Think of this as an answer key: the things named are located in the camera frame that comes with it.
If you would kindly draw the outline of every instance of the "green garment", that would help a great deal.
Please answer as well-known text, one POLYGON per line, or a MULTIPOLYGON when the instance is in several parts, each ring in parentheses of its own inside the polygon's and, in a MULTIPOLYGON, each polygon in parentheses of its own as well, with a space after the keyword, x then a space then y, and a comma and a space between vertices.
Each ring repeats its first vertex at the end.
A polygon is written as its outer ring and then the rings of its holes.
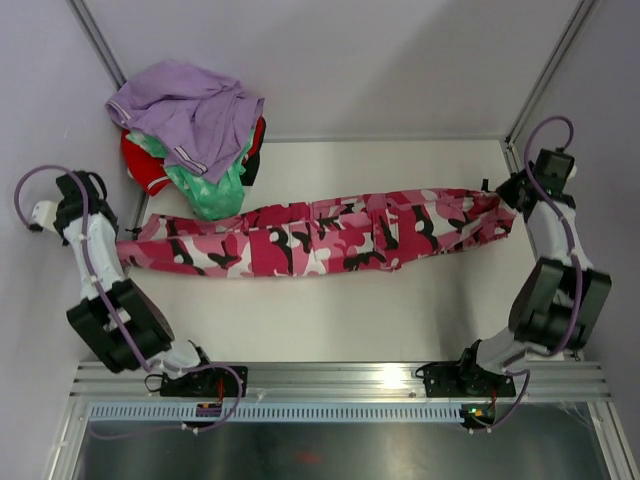
POLYGON ((236 215, 244 201, 244 188, 240 175, 245 171, 242 160, 253 145, 253 131, 240 156, 225 172, 217 184, 194 175, 179 165, 164 167, 169 178, 184 193, 196 215, 203 220, 220 220, 236 215))
POLYGON ((169 155, 169 151, 164 144, 151 135, 132 130, 127 135, 127 140, 135 143, 154 158, 167 158, 167 155, 169 155))

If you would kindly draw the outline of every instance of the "pink camouflage fabric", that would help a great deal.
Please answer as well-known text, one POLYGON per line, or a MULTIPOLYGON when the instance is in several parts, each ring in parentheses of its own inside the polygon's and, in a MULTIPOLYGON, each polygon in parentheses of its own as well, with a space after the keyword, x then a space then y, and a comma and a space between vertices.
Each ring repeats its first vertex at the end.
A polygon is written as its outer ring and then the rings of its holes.
POLYGON ((123 265, 208 277, 396 270, 506 237, 516 212, 491 192, 404 190, 272 205, 215 222, 152 215, 123 265))

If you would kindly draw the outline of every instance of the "purple shirt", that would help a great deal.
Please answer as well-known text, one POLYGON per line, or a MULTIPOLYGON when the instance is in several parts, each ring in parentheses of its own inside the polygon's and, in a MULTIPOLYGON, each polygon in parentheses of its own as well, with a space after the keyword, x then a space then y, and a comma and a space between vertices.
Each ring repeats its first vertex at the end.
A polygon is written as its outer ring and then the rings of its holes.
POLYGON ((249 141, 263 104, 234 78, 166 61, 125 83, 106 107, 118 125, 160 139, 169 150, 165 166, 218 183, 249 141))

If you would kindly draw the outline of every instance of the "wall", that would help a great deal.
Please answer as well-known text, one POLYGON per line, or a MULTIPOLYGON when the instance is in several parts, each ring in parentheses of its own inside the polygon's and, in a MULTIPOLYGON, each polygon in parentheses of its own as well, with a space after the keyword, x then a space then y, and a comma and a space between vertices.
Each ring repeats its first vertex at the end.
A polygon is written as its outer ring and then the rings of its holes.
POLYGON ((174 58, 266 97, 270 138, 502 136, 578 0, 87 0, 127 76, 174 58))
MULTIPOLYGON (((50 233, 22 227, 14 186, 43 163, 93 169, 125 225, 138 194, 102 107, 114 87, 66 3, 9 0, 0 27, 0 465, 2 478, 31 480, 41 478, 86 351, 65 317, 79 297, 71 251, 50 233)), ((42 173, 25 186, 27 212, 38 200, 60 198, 55 176, 42 173)))
MULTIPOLYGON (((606 369, 625 432, 640 458, 638 18, 636 0, 601 3, 518 139, 518 147, 522 155, 525 137, 549 115, 567 115, 575 123, 569 151, 576 157, 578 174, 568 191, 578 204, 577 226, 587 254, 613 279, 586 354, 606 369)), ((561 144, 565 135, 562 126, 548 127, 535 142, 533 155, 543 146, 561 144)))

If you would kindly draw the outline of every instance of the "table surface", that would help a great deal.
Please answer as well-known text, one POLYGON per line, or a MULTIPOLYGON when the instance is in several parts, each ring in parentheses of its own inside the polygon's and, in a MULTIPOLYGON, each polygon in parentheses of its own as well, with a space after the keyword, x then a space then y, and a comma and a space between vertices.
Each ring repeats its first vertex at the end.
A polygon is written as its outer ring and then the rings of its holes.
MULTIPOLYGON (((267 143, 243 211, 281 202, 429 187, 495 188, 508 177, 497 140, 267 143)), ((192 217, 173 186, 152 213, 192 217)), ((474 251, 410 262, 389 273, 213 279, 131 269, 176 337, 212 360, 430 361, 458 358, 497 333, 534 256, 522 218, 474 251)))

